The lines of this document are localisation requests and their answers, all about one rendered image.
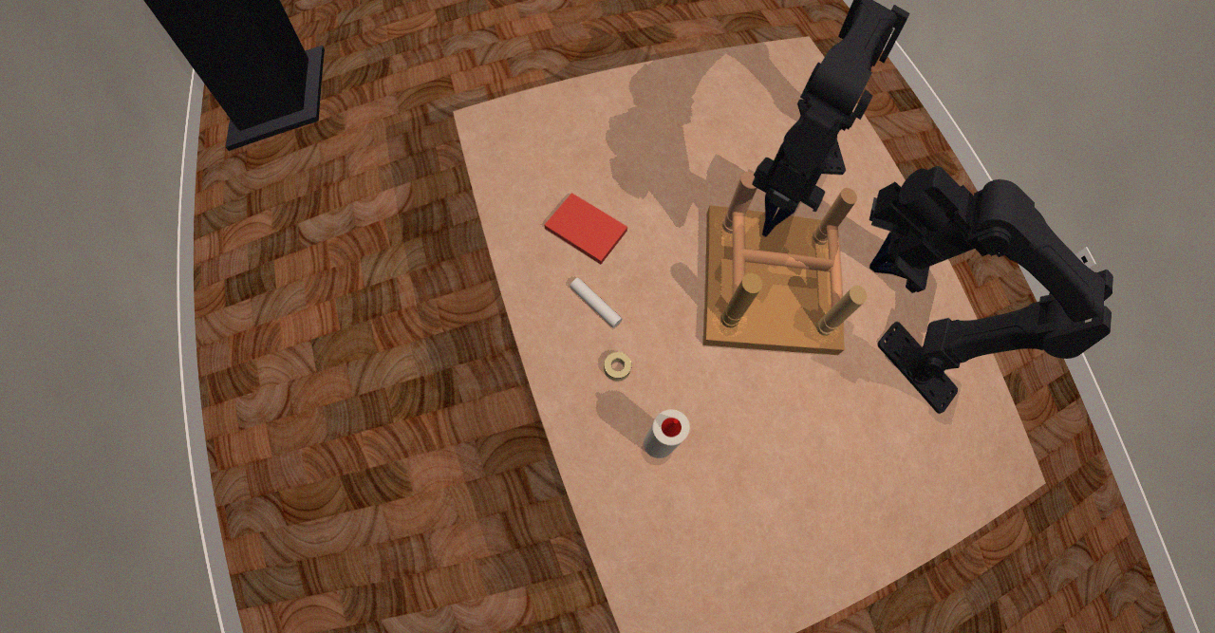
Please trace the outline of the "white cylinder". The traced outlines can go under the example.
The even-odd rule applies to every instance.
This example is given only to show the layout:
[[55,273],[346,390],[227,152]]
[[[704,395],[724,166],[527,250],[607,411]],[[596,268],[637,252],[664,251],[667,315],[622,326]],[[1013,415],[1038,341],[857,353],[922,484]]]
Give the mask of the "white cylinder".
[[618,313],[614,311],[614,309],[611,309],[608,304],[605,304],[601,300],[601,296],[598,296],[595,292],[593,292],[593,289],[589,288],[589,286],[586,286],[583,283],[583,279],[580,279],[580,277],[572,279],[570,287],[573,289],[573,292],[576,292],[576,294],[582,296],[584,303],[589,303],[590,307],[593,307],[594,311],[597,311],[597,313],[599,313],[599,316],[601,316],[603,320],[608,321],[608,324],[616,327],[621,323],[622,320],[625,320],[621,318]]

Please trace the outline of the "red flat rectangular block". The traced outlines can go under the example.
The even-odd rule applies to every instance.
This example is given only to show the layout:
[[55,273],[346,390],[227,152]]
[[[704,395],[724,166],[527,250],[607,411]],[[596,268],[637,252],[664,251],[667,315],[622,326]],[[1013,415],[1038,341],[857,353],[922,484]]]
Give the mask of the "red flat rectangular block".
[[572,193],[552,214],[544,228],[600,265],[626,233],[626,225],[618,219]]

